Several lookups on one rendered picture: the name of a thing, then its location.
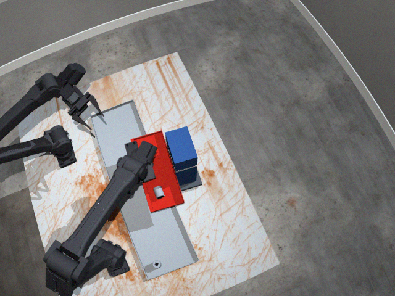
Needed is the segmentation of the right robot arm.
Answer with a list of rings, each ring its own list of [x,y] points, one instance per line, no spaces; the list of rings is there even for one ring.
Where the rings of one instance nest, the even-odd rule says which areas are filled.
[[[127,155],[118,159],[111,181],[73,234],[62,244],[55,240],[44,255],[46,287],[60,296],[72,296],[80,284],[104,268],[111,277],[129,271],[124,259],[126,251],[110,240],[100,239],[85,258],[119,202],[144,179],[147,164],[151,164],[157,151],[156,146],[146,141],[142,141],[139,148],[136,141],[126,143],[125,148]]]

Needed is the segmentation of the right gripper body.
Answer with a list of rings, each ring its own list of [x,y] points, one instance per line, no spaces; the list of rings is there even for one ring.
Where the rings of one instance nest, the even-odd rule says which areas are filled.
[[[147,164],[147,167],[148,167],[148,171],[146,173],[146,176],[144,177],[144,179],[139,180],[137,182],[137,184],[149,181],[150,179],[154,179],[156,177],[155,173],[154,173],[154,170],[153,170],[153,167],[152,167],[152,163],[151,164]]]

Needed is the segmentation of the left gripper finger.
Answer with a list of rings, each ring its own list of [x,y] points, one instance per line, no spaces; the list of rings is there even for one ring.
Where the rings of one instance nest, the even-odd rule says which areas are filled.
[[[88,127],[90,130],[92,130],[78,115],[74,115],[72,117],[72,120],[75,120],[76,122],[81,123],[82,125],[85,125],[86,127]]]
[[[95,97],[92,96],[89,101],[95,106],[95,108],[99,111],[99,113],[104,117],[103,113],[100,111],[100,108],[98,107],[98,103],[97,103]]]

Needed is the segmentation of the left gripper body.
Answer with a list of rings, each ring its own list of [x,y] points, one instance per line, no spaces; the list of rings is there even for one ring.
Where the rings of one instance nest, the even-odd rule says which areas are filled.
[[[89,102],[91,95],[89,92],[86,94],[68,111],[68,114],[74,116],[77,114],[80,116],[88,107],[87,103]]]

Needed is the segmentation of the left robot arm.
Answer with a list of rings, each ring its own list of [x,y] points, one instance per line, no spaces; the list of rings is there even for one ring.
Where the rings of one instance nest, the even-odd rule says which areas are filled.
[[[53,97],[62,96],[62,100],[71,109],[84,96],[73,85],[77,85],[85,73],[83,66],[71,63],[59,73],[58,77],[52,73],[46,73],[36,80],[29,92],[0,118],[0,141],[32,111]],[[0,148],[0,164],[43,152],[51,152],[57,157],[59,166],[66,167],[77,161],[71,139],[67,135],[68,132],[63,126],[56,125],[45,131],[40,138],[2,147]]]

